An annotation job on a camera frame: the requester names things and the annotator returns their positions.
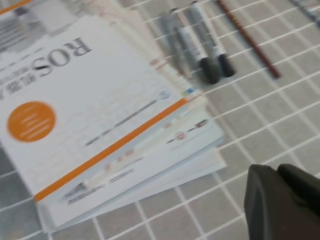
brown pencil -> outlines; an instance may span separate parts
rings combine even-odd
[[[267,58],[266,54],[261,50],[261,48],[256,44],[253,38],[247,33],[247,31],[243,28],[243,26],[239,23],[236,17],[230,12],[228,7],[223,3],[222,0],[215,0],[230,22],[235,26],[235,28],[242,35],[244,40],[249,44],[249,46],[254,50],[255,54],[261,60],[261,62],[268,68],[271,75],[278,79],[281,77],[280,72],[273,66],[271,61]]]

pen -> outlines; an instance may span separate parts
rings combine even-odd
[[[190,5],[192,17],[194,18],[194,21],[197,22],[198,29],[201,33],[201,35],[205,38],[205,41],[209,43],[212,47],[213,56],[218,59],[223,75],[227,78],[233,76],[236,71],[231,65],[228,56],[226,54],[226,51],[222,48],[222,44],[220,44],[220,47],[215,42],[215,38],[213,36],[216,36],[215,30],[210,27],[211,24],[206,23],[206,17],[205,12],[203,11],[201,4],[197,1],[194,1]]]
[[[248,34],[248,32],[244,29],[244,27],[239,23],[236,17],[230,12],[228,7],[223,3],[222,0],[212,0],[216,2],[220,9],[224,12],[230,22],[234,25],[234,27],[238,30],[238,32],[242,35],[244,40],[248,43],[248,45],[254,50],[257,57],[261,60],[261,62],[267,67],[270,74],[278,79],[281,77],[280,72],[273,66],[271,61],[267,58],[265,53],[260,49],[260,47],[256,44],[253,38]]]
[[[172,24],[184,48],[190,50],[192,57],[197,62],[202,73],[210,84],[216,84],[220,80],[219,68],[207,55],[197,35],[188,26],[188,20],[182,12],[176,8],[170,13]]]

orange stripe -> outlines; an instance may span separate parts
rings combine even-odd
[[[20,2],[18,2],[18,3],[16,3],[16,4],[13,4],[13,5],[9,6],[9,7],[6,7],[6,8],[4,8],[4,9],[1,9],[1,10],[0,10],[0,14],[4,14],[4,13],[7,13],[7,12],[10,12],[11,10],[17,9],[17,8],[19,8],[19,7],[21,7],[21,6],[25,5],[25,4],[28,4],[28,3],[30,3],[30,2],[32,2],[32,0],[23,0],[23,1],[20,1]]]
[[[163,112],[159,113],[158,115],[156,115],[155,117],[153,117],[152,119],[144,123],[143,125],[139,126],[137,129],[135,129],[134,131],[132,131],[131,133],[129,133],[119,141],[115,142],[114,144],[112,144],[111,146],[109,146],[108,148],[106,148],[105,150],[103,150],[102,152],[100,152],[90,160],[86,161],[84,164],[80,165],[73,171],[69,172],[67,175],[60,178],[58,181],[54,182],[50,186],[46,187],[44,190],[37,193],[34,196],[35,200],[39,202],[40,200],[44,199],[48,195],[52,194],[53,192],[61,188],[63,185],[70,182],[72,179],[79,176],[84,171],[91,168],[92,166],[94,166],[95,164],[97,164],[98,162],[100,162],[110,154],[114,153],[123,145],[127,144],[128,142],[133,140],[135,137],[143,133],[145,130],[147,130],[154,124],[158,123],[159,121],[161,121],[166,116],[173,113],[174,111],[176,111],[177,109],[185,105],[186,103],[187,103],[187,100],[185,98],[180,99],[179,101],[177,101],[176,103],[174,103],[173,105],[171,105],[170,107],[168,107]]]

orange circle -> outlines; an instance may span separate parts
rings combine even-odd
[[[46,137],[55,127],[53,109],[39,101],[18,106],[10,115],[7,128],[10,134],[22,142],[34,142]]]

stack of papers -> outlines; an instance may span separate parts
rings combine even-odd
[[[225,167],[207,100],[113,0],[0,16],[1,143],[46,232]]]

